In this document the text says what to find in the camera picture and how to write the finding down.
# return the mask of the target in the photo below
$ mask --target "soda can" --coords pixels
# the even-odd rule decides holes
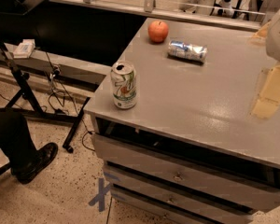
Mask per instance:
[[[117,61],[111,68],[114,104],[122,109],[136,105],[136,71],[128,61]]]
[[[207,54],[207,47],[186,44],[182,41],[173,40],[169,42],[168,54],[171,56],[204,63]]]

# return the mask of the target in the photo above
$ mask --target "apple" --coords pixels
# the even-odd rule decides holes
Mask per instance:
[[[168,36],[169,27],[165,21],[153,21],[148,26],[149,38],[156,43],[163,42]]]

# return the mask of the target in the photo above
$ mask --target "black cable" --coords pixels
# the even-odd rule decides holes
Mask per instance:
[[[59,101],[58,97],[56,96],[56,93],[58,93],[58,92],[61,92],[61,93],[64,94],[64,92],[62,92],[62,91],[57,91],[57,92],[54,91],[53,93],[51,93],[51,94],[49,95],[48,103],[49,103],[50,107],[55,111],[55,114],[65,114],[65,115],[68,116],[68,115],[69,115],[69,111],[68,111],[67,109],[55,108],[55,107],[53,106],[53,104],[50,102],[50,98],[54,95],[55,98],[57,99],[57,101],[60,103],[60,105],[61,105],[62,107],[64,107],[64,97],[63,97],[63,104],[61,104],[61,102]]]
[[[60,100],[58,99],[58,97],[57,97],[57,95],[56,95],[57,93],[62,93],[62,94],[63,94],[63,103],[61,103]],[[49,99],[50,99],[53,95],[54,95],[55,98],[57,99],[59,105],[60,105],[61,107],[64,107],[64,97],[65,97],[65,93],[64,93],[63,91],[52,91],[52,93],[49,95],[48,101],[49,101]],[[53,105],[51,104],[50,101],[49,101],[49,105],[50,105],[54,110],[56,110],[56,108],[53,107]]]
[[[39,42],[42,43],[42,42],[41,42],[41,38],[40,38],[40,34],[39,34],[39,32],[38,32],[38,29],[37,29],[36,24],[35,24],[35,30],[36,30],[36,33],[37,33]],[[48,53],[47,53],[46,51],[44,51],[44,52],[45,52],[45,54],[46,54],[46,56],[47,56],[47,58],[48,58],[48,62],[49,62],[50,67],[51,67],[52,69],[54,69],[54,66],[53,66],[52,62],[50,61],[50,58],[49,58],[49,56],[48,56]],[[51,106],[51,108],[52,108],[52,109],[55,111],[55,113],[56,113],[58,109],[56,109],[56,108],[53,107],[53,105],[50,103],[49,99],[51,98],[52,95],[54,95],[55,98],[57,99],[57,101],[59,102],[59,104],[61,105],[61,107],[64,107],[64,96],[65,96],[65,95],[63,96],[63,105],[62,105],[61,102],[60,102],[60,100],[59,100],[59,98],[58,98],[57,95],[56,95],[56,91],[52,88],[52,86],[51,86],[51,90],[52,90],[52,94],[49,95],[48,102],[49,102],[49,105]]]
[[[8,100],[6,97],[4,97],[1,93],[0,93],[0,97],[1,97],[2,99],[4,99],[4,100],[10,102],[10,100]]]
[[[52,64],[52,62],[51,62],[51,60],[50,60],[50,58],[49,58],[49,56],[48,56],[48,54],[46,53],[46,55],[47,55],[47,57],[48,57],[48,61],[49,61],[49,64],[50,64],[50,66],[53,68],[53,64]],[[64,91],[67,93],[67,95],[68,95],[68,97],[71,99],[71,101],[72,101],[72,103],[73,103],[73,106],[74,106],[74,109],[76,110],[76,113],[77,113],[77,115],[78,115],[78,111],[77,111],[77,107],[76,107],[76,104],[75,104],[75,101],[74,101],[74,99],[73,99],[73,97],[69,94],[69,92],[67,91],[67,89],[65,88],[65,86],[62,84],[62,82],[58,79],[58,81],[59,81],[59,83],[62,85],[62,87],[63,87],[63,89],[64,89]],[[84,122],[84,120],[82,119],[82,122],[83,122],[83,124],[84,124],[84,127],[85,127],[85,129],[86,129],[86,133],[84,133],[84,135],[83,135],[83,137],[82,137],[82,145],[86,148],[86,149],[89,149],[89,150],[91,150],[91,151],[95,151],[94,149],[92,149],[92,148],[89,148],[89,147],[86,147],[85,146],[85,144],[84,144],[84,138],[85,138],[85,136],[86,136],[86,134],[88,133],[88,134],[92,134],[92,132],[93,131],[89,131],[88,129],[87,129],[87,126],[86,126],[86,124],[85,124],[85,122]]]
[[[82,137],[82,146],[84,146],[84,148],[86,148],[86,149],[88,149],[88,150],[91,150],[91,151],[95,152],[95,150],[94,150],[93,148],[87,147],[87,146],[85,146],[85,144],[84,144],[84,138],[85,138],[85,136],[86,136],[87,133],[88,133],[88,134],[91,134],[91,132],[89,132],[89,131],[86,131],[86,132],[84,133],[84,135],[83,135],[83,137]]]
[[[45,106],[45,105],[42,105],[42,106],[40,106],[40,107],[45,107],[46,109],[44,110],[44,112],[47,112],[47,107]]]
[[[106,224],[108,224],[108,222],[109,222],[112,200],[113,200],[113,198],[111,196],[111,201],[110,201],[109,210],[108,210],[108,216],[106,217]]]

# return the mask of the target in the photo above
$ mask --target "tabletop surface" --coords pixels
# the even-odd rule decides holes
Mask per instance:
[[[13,11],[8,11],[8,12],[0,11],[0,15],[25,16],[34,8],[38,7],[39,5],[41,5],[46,1],[48,0],[25,0]]]
[[[121,59],[137,72],[138,101],[129,110],[115,107],[107,76],[85,107],[96,117],[163,134],[197,146],[280,168],[280,108],[270,119],[250,115],[263,69],[276,61],[252,33],[166,21],[166,41],[153,44],[147,19]],[[167,55],[171,39],[207,45],[204,65]]]

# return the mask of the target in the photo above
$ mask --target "power cord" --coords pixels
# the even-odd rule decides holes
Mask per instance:
[[[8,98],[4,97],[1,93],[0,93],[0,97],[1,97],[2,99],[4,99],[4,100],[10,102],[10,100],[8,100]]]
[[[8,100],[8,98],[4,97],[1,93],[0,93],[0,97],[1,97],[2,99],[4,99],[4,100],[10,102],[10,100]],[[20,109],[23,109],[21,106],[19,106],[19,105],[17,105],[17,104],[14,104],[14,105],[17,106],[17,107],[20,108]],[[46,107],[45,105],[42,105],[41,107],[44,107],[44,108],[45,108],[45,111],[44,111],[44,112],[47,111],[47,107]]]
[[[49,102],[49,105],[55,110],[55,113],[63,113],[63,114],[64,114],[64,110],[54,108],[53,105],[51,104],[50,100],[49,100],[49,99],[54,95],[55,98],[58,100],[59,104],[60,104],[62,107],[64,107],[65,94],[64,94],[63,91],[55,91],[55,87],[54,87],[54,83],[53,83],[53,82],[54,82],[54,79],[57,79],[57,78],[58,78],[58,76],[60,75],[61,71],[60,71],[59,67],[56,67],[56,66],[54,66],[54,65],[52,64],[52,62],[51,62],[51,60],[50,60],[50,58],[49,58],[49,56],[48,56],[48,53],[47,53],[46,51],[45,51],[45,53],[46,53],[46,55],[47,55],[49,64],[50,64],[50,66],[51,66],[51,68],[52,68],[52,73],[51,73],[50,76],[49,76],[49,82],[50,82],[50,87],[51,87],[51,90],[52,90],[52,94],[49,96],[48,102]],[[75,111],[76,111],[76,113],[77,113],[77,115],[78,115],[77,106],[76,106],[76,103],[75,103],[73,97],[70,95],[70,93],[67,91],[67,89],[65,88],[65,86],[62,84],[62,82],[61,82],[59,79],[58,79],[58,82],[59,82],[59,84],[63,87],[64,91],[66,92],[66,94],[68,95],[68,97],[70,98],[70,100],[72,101],[73,106],[74,106],[74,109],[75,109]],[[63,102],[62,102],[62,103],[60,102],[60,100],[58,99],[58,97],[57,97],[57,95],[56,95],[58,92],[63,93]],[[94,132],[94,131],[89,131],[88,128],[87,128],[87,126],[86,126],[86,124],[85,124],[85,122],[84,122],[84,120],[82,120],[82,122],[83,122],[83,124],[84,124],[85,129],[86,129],[86,132],[83,134],[83,137],[82,137],[82,146],[84,146],[84,148],[86,148],[86,149],[88,149],[88,150],[91,150],[91,151],[95,152],[95,150],[94,150],[93,148],[87,147],[87,146],[84,144],[85,136],[86,136],[87,134],[93,135],[93,132]]]
[[[106,217],[106,223],[108,223],[108,222],[109,222],[109,218],[110,218],[110,211],[111,211],[111,206],[112,206],[112,200],[113,200],[113,198],[112,198],[112,196],[111,196],[111,198],[110,198],[109,210],[108,210],[108,215],[107,215],[107,217]]]

